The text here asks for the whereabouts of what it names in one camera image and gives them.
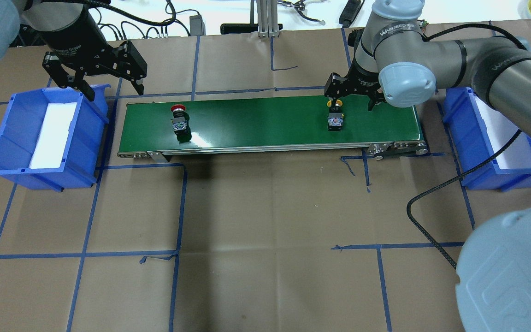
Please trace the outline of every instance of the white background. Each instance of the white background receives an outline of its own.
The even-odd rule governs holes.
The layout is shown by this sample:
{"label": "white background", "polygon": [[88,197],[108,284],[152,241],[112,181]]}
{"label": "white background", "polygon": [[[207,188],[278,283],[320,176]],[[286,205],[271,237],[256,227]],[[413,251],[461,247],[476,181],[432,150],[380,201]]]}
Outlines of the white background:
{"label": "white background", "polygon": [[[278,23],[284,25],[285,30],[313,30],[340,28],[339,15],[347,0],[308,0],[305,14],[308,17],[322,19],[326,25],[312,23],[303,20],[294,9],[278,6]],[[504,21],[507,19],[527,18],[527,10],[524,9],[527,0],[426,0],[421,19],[430,23],[462,23],[476,21]],[[165,13],[165,0],[113,0],[112,6],[123,9],[139,17],[153,21],[163,21],[169,18]],[[249,0],[173,0],[177,11],[183,9],[196,9],[200,11],[206,25],[206,34],[220,34],[222,23],[249,23]],[[364,27],[371,13],[373,0],[365,0],[360,14],[356,18],[353,27]],[[147,25],[137,23],[113,13],[101,9],[102,23],[112,23],[120,27],[121,21],[136,23],[143,32]],[[189,27],[190,15],[193,12],[185,12],[177,15],[177,18]],[[91,9],[91,16],[97,21],[99,15]],[[141,38],[141,33],[134,27],[125,24],[124,30],[128,38]],[[102,31],[108,40],[114,40],[114,34],[108,29]],[[185,31],[178,25],[171,25],[168,29],[170,36],[185,36]]]}

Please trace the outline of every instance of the blue plastic bin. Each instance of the blue plastic bin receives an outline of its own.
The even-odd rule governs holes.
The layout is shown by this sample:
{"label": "blue plastic bin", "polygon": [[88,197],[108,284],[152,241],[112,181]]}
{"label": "blue plastic bin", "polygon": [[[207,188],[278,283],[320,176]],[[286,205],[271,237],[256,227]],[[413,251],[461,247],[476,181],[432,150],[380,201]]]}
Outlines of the blue plastic bin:
{"label": "blue plastic bin", "polygon": [[[471,88],[448,89],[444,111],[443,120],[449,124],[464,172],[495,153]],[[527,139],[531,147],[531,138]],[[493,160],[487,166],[463,179],[462,185],[469,189],[501,189],[502,191],[530,188],[531,168],[502,170],[497,160]]]}
{"label": "blue plastic bin", "polygon": [[[87,188],[93,176],[101,135],[109,122],[104,90],[109,84],[93,86],[95,100],[71,89],[46,88],[15,93],[9,99],[0,127],[0,176],[28,189]],[[44,115],[49,103],[76,102],[75,114],[59,168],[31,169]]]}

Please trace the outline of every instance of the green conveyor belt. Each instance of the green conveyor belt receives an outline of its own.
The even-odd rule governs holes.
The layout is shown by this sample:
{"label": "green conveyor belt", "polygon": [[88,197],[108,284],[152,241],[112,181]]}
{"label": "green conveyor belt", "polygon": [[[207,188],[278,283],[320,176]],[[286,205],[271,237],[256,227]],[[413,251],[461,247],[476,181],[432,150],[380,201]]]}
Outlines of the green conveyor belt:
{"label": "green conveyor belt", "polygon": [[141,157],[147,151],[164,155],[367,147],[376,142],[423,141],[413,107],[386,103],[367,111],[366,96],[342,98],[344,127],[327,131],[323,96],[272,97],[225,101],[185,101],[192,140],[177,141],[171,129],[176,103],[127,105],[120,157]]}

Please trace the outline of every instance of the cardboard floor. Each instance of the cardboard floor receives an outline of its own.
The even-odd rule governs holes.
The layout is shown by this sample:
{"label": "cardboard floor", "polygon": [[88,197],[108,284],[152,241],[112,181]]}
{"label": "cardboard floor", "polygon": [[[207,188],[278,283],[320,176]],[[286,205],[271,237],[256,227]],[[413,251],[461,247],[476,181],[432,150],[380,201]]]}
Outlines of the cardboard floor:
{"label": "cardboard floor", "polygon": [[[531,41],[531,21],[501,26]],[[112,85],[97,184],[55,193],[0,178],[0,331],[463,331],[455,271],[405,213],[459,172],[439,96],[419,106],[427,157],[116,157],[128,103],[319,95],[329,73],[347,72],[347,34],[137,40],[145,96],[89,78]],[[51,85],[45,50],[10,49],[0,61],[0,123],[11,94]],[[413,213],[457,258],[473,225],[528,207],[531,189],[454,183]]]}

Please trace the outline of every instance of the robotic arm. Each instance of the robotic arm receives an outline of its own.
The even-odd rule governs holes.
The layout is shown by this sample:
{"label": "robotic arm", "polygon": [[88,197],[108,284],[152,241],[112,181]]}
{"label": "robotic arm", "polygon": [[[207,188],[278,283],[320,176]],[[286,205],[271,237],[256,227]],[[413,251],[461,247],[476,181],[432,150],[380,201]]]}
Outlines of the robotic arm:
{"label": "robotic arm", "polygon": [[531,52],[501,36],[429,42],[417,23],[424,3],[377,0],[348,74],[332,73],[325,96],[368,95],[369,109],[381,101],[410,107],[436,89],[472,86],[531,136]]}
{"label": "robotic arm", "polygon": [[88,9],[83,4],[0,0],[0,59],[18,33],[21,15],[51,48],[42,67],[59,87],[80,90],[92,101],[94,92],[84,76],[111,74],[130,81],[142,95],[147,63],[130,41],[110,46]]}

